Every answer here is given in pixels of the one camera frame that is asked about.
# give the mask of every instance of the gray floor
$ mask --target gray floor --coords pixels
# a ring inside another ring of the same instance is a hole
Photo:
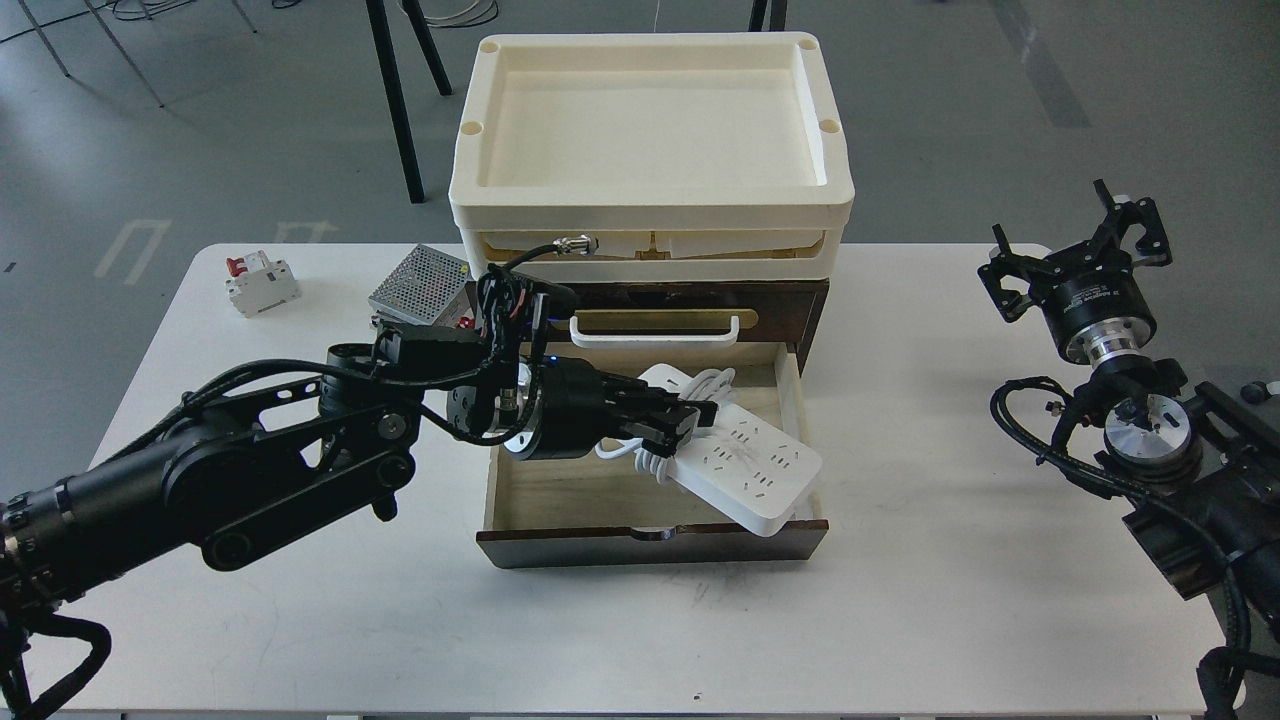
[[[431,196],[415,206],[362,4],[242,4],[261,35],[225,3],[113,23],[163,110],[92,18],[47,31],[74,79],[35,35],[0,45],[3,491],[86,466],[201,247],[280,233],[456,241],[444,195],[481,37],[649,32],[658,10],[655,0],[504,0],[489,26],[436,33],[458,87],[440,97],[393,9]],[[32,5],[41,19],[83,8]],[[742,29],[749,6],[662,0],[657,24]],[[0,36],[24,27],[14,3],[0,5]],[[1015,241],[1062,246],[1101,219],[1089,183],[1103,177],[1155,197],[1175,249],[1174,265],[1140,275],[1161,320],[1151,352],[1233,389],[1280,377],[1280,5],[792,0],[788,28],[822,40],[841,104],[859,192],[846,242],[989,243],[1000,222]],[[154,228],[164,232],[143,261]],[[1265,414],[1280,423],[1280,407]],[[974,421],[987,421],[983,409]],[[1251,687],[1242,716],[1274,717],[1276,684]]]

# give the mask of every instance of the cable connector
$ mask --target cable connector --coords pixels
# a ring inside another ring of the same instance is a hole
[[[589,234],[558,237],[552,241],[552,245],[556,246],[557,255],[595,255],[595,251],[600,249],[600,241]]]

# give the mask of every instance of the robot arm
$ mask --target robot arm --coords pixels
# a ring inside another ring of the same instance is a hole
[[[325,364],[234,368],[101,465],[10,500],[0,512],[0,687],[15,717],[56,711],[110,652],[104,626],[54,614],[63,602],[184,543],[227,571],[364,506],[393,519],[394,493],[413,477],[410,448],[422,418],[460,441],[508,443],[521,460],[576,457],[604,437],[643,438],[669,456],[714,421],[713,402],[545,356],[549,318],[572,314],[576,297],[511,272],[527,256],[481,278],[479,331],[380,320],[372,343],[335,345]],[[298,372],[316,374],[229,395]],[[422,404],[429,389],[452,391],[449,419]],[[315,418],[262,425],[264,411],[306,401],[317,404]],[[303,450],[316,443],[319,459],[308,460]],[[32,634],[91,646],[35,701],[22,665]]]
[[[1038,306],[1059,355],[1091,365],[1092,375],[1071,393],[1044,377],[1009,380],[992,396],[991,413],[1037,464],[1133,503],[1126,527],[1184,598],[1224,587],[1228,647],[1206,656],[1199,679],[1206,717],[1235,717],[1243,670],[1280,674],[1280,661],[1248,652],[1248,606],[1280,641],[1280,434],[1210,383],[1179,398],[1187,377],[1178,363],[1142,354],[1156,320],[1133,270],[1167,265],[1169,238],[1153,200],[1112,197],[1102,181],[1094,188],[1107,215],[1092,238],[1036,259],[1014,254],[996,225],[997,247],[978,269],[1006,322]],[[1130,254],[1120,243],[1134,225],[1144,233]],[[1005,288],[1005,278],[1025,282],[1025,292]],[[1009,395],[1020,389],[1057,396],[1046,406],[1059,416],[1048,442],[1009,411]],[[1068,452],[1080,427],[1102,430],[1097,465]]]

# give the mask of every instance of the drawer handle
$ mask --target drawer handle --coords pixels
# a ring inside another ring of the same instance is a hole
[[[728,347],[737,342],[741,329],[737,315],[728,319],[728,332],[723,334],[584,334],[577,329],[577,315],[568,319],[568,337],[573,345],[590,350],[662,350],[666,347]]]

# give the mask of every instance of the power strip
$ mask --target power strip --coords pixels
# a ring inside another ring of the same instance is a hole
[[[692,378],[659,364],[640,379],[678,392]],[[671,479],[762,537],[782,529],[820,470],[813,448],[733,402],[721,404],[716,424],[696,430],[667,465]]]

